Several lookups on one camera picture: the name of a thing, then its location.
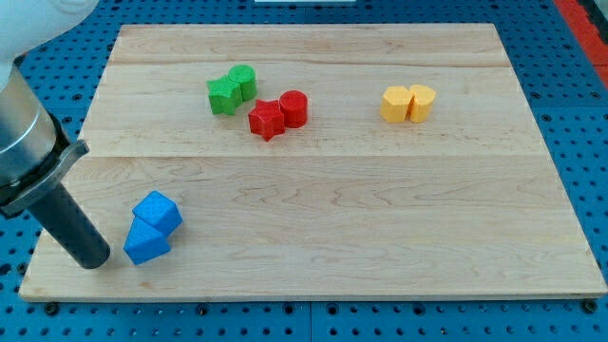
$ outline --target black cylinder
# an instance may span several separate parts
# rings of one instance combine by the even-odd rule
[[[82,267],[94,269],[109,258],[109,245],[61,183],[28,209]]]

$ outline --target red star-shaped block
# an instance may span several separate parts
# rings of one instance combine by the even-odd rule
[[[256,100],[256,107],[249,113],[251,132],[267,142],[275,135],[285,133],[285,119],[279,110],[278,100]]]

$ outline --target red object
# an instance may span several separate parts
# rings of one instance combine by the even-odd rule
[[[267,142],[275,135],[285,133],[285,119],[278,109],[278,100],[256,100],[256,107],[249,113],[251,132]]]
[[[598,28],[589,20],[587,10],[577,0],[555,0],[561,16],[577,37],[587,58],[596,68],[605,86],[608,86],[608,45],[599,37]]]
[[[308,120],[308,98],[303,92],[290,90],[281,95],[278,105],[285,116],[285,126],[299,128]]]

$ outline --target yellow block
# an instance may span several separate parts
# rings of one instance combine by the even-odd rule
[[[409,91],[414,95],[409,119],[413,123],[419,124],[428,118],[430,108],[433,106],[437,93],[426,85],[412,85],[409,87]]]
[[[387,123],[402,123],[408,115],[412,94],[404,86],[389,86],[382,96],[380,115]]]

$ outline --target toy block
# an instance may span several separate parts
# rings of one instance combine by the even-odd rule
[[[414,95],[409,119],[413,123],[419,124],[428,118],[437,93],[426,85],[412,85],[409,87],[409,91]]]
[[[233,66],[228,71],[228,78],[240,85],[243,102],[253,100],[257,95],[256,72],[250,66]]]
[[[134,218],[123,247],[134,264],[139,265],[171,250],[166,237],[143,219]]]
[[[380,115],[387,123],[402,123],[408,115],[412,94],[404,86],[389,86],[382,96]]]
[[[299,128],[308,120],[308,98],[298,90],[290,90],[278,99],[281,113],[285,117],[285,126]]]
[[[133,215],[168,237],[181,224],[178,205],[158,191],[152,191],[133,208]]]
[[[235,115],[235,110],[243,103],[240,85],[228,76],[217,80],[207,81],[209,87],[209,103],[213,114],[226,113]]]
[[[279,110],[278,100],[256,101],[256,107],[249,113],[249,127],[267,142],[273,136],[285,133],[285,118]]]

